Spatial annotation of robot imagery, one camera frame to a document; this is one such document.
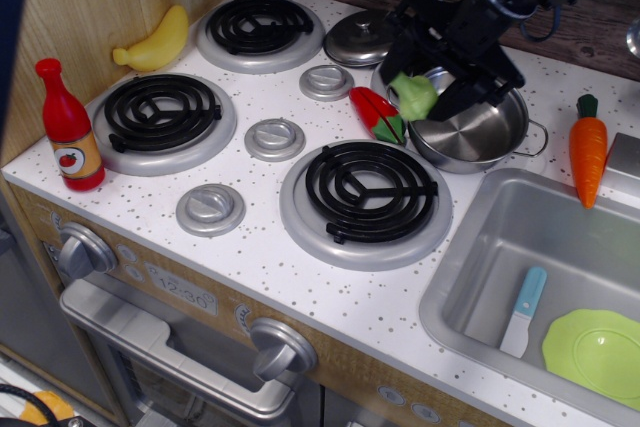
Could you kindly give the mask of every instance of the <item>white countertop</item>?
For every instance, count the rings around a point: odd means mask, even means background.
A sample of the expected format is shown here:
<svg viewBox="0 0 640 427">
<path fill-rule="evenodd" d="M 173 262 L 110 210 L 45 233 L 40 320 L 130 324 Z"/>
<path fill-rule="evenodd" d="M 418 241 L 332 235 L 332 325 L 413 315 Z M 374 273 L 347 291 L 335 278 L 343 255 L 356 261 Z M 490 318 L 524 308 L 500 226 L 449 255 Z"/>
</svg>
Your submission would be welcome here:
<svg viewBox="0 0 640 427">
<path fill-rule="evenodd" d="M 359 10 L 331 0 L 294 1 L 312 9 L 327 31 L 344 16 Z M 527 79 L 520 92 L 529 115 L 547 127 L 550 139 L 539 157 L 508 156 L 492 170 L 524 168 L 571 184 L 568 133 L 577 119 L 576 100 L 588 92 L 599 99 L 598 116 L 607 124 L 609 143 L 616 132 L 640 136 L 639 83 L 519 51 L 509 50 L 508 54 Z M 408 267 L 375 273 L 332 267 L 313 259 L 284 234 L 278 194 L 296 160 L 328 143 L 368 138 L 348 98 L 323 103 L 299 91 L 298 79 L 305 70 L 330 63 L 321 51 L 306 64 L 280 74 L 229 73 L 200 56 L 192 32 L 180 59 L 163 71 L 206 77 L 232 98 L 238 126 L 222 153 L 191 170 L 160 177 L 133 177 L 107 171 L 106 180 L 98 189 L 76 193 L 65 188 L 48 140 L 43 138 L 8 164 L 3 174 L 20 187 L 509 423 L 545 427 L 607 425 L 442 348 L 421 326 L 418 304 L 422 294 L 484 173 L 443 173 L 454 201 L 451 230 L 431 254 Z M 350 72 L 356 85 L 369 86 L 372 70 L 350 69 Z M 250 157 L 244 147 L 245 132 L 259 120 L 279 117 L 302 127 L 307 138 L 303 153 L 280 163 Z M 530 126 L 520 149 L 535 152 L 542 142 L 541 131 Z M 176 222 L 175 206 L 180 197 L 206 183 L 233 187 L 247 205 L 240 226 L 222 237 L 194 237 L 182 231 Z M 640 207 L 640 199 L 608 188 L 601 188 L 600 195 Z M 402 386 L 393 387 L 402 393 Z"/>
</svg>

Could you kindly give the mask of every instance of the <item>red bottle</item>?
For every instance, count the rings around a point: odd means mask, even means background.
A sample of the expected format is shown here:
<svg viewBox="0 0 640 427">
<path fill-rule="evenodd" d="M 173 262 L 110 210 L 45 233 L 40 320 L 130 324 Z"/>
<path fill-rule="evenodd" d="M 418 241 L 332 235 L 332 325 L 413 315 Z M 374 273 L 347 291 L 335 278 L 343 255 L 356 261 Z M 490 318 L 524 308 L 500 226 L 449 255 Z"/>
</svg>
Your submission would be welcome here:
<svg viewBox="0 0 640 427">
<path fill-rule="evenodd" d="M 65 88 L 60 61 L 43 59 L 36 72 L 47 89 L 42 119 L 64 183 L 72 190 L 91 190 L 105 172 L 87 111 Z"/>
</svg>

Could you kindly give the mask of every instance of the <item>tomato label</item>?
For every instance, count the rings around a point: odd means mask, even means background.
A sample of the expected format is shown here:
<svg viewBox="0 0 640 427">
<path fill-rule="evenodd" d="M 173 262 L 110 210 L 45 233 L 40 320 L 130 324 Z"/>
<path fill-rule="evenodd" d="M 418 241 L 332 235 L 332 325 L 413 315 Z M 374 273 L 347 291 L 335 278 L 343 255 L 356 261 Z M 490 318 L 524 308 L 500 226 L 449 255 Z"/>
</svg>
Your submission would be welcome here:
<svg viewBox="0 0 640 427">
<path fill-rule="evenodd" d="M 102 167 L 102 158 L 93 132 L 89 131 L 75 142 L 61 143 L 49 140 L 63 177 L 83 179 L 95 174 Z"/>
</svg>

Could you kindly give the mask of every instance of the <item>toy plate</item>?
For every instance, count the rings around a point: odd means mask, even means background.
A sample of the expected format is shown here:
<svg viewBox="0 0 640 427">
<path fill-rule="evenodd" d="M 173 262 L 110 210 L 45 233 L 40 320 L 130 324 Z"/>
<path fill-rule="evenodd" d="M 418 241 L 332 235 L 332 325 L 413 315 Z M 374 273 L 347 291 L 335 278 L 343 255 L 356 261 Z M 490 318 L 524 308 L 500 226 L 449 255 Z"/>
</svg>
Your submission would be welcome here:
<svg viewBox="0 0 640 427">
<path fill-rule="evenodd" d="M 640 323 L 574 310 L 551 324 L 542 354 L 549 372 L 640 410 Z"/>
</svg>

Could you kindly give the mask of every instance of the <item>yellow object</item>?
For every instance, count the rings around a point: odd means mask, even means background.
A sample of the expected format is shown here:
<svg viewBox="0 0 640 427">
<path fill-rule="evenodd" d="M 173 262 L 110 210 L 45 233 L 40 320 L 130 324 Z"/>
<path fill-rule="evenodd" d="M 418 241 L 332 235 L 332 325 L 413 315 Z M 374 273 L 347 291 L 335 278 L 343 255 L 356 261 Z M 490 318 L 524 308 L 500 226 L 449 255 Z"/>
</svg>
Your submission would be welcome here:
<svg viewBox="0 0 640 427">
<path fill-rule="evenodd" d="M 158 28 L 146 39 L 128 49 L 113 49 L 113 60 L 141 72 L 164 67 L 182 51 L 189 36 L 189 16 L 181 5 L 164 15 Z"/>
<path fill-rule="evenodd" d="M 70 419 L 75 416 L 73 408 L 53 392 L 44 390 L 42 392 L 36 392 L 34 395 L 51 409 L 56 419 Z M 31 422 L 35 425 L 45 425 L 47 423 L 44 415 L 30 402 L 27 402 L 25 405 L 24 411 L 20 414 L 20 420 Z"/>
<path fill-rule="evenodd" d="M 549 372 L 640 410 L 640 323 L 578 309 L 553 321 L 542 342 Z"/>
</svg>

